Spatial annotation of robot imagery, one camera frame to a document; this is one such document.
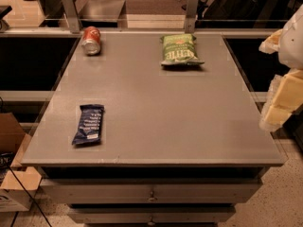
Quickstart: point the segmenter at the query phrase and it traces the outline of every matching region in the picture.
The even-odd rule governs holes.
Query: cardboard box
[[[0,153],[16,154],[10,167],[30,196],[34,197],[42,177],[34,167],[22,167],[20,164],[30,139],[12,113],[0,113]],[[32,199],[15,176],[8,171],[0,185],[0,212],[30,209]]]

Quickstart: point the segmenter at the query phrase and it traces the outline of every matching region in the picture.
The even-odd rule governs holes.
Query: gray tabletop
[[[220,34],[195,34],[201,70],[164,70],[160,32],[102,32],[80,44],[36,130],[25,166],[278,166],[271,135]],[[72,145],[80,105],[105,106],[101,144]]]

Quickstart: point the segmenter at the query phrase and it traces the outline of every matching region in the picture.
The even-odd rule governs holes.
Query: drawer handle
[[[157,201],[158,199],[153,195],[153,191],[151,192],[151,196],[148,198],[148,201],[154,202]]]
[[[155,222],[153,222],[152,217],[151,217],[151,220],[148,222],[148,225],[149,226],[154,226],[155,225]]]

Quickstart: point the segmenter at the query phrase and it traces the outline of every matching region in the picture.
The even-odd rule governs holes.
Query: red can
[[[82,48],[86,55],[96,55],[100,52],[101,34],[96,27],[89,26],[84,30]]]

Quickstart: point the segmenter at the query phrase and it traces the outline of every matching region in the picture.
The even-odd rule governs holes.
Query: dark blue wrapper
[[[81,117],[73,145],[99,143],[104,106],[99,104],[80,105]]]

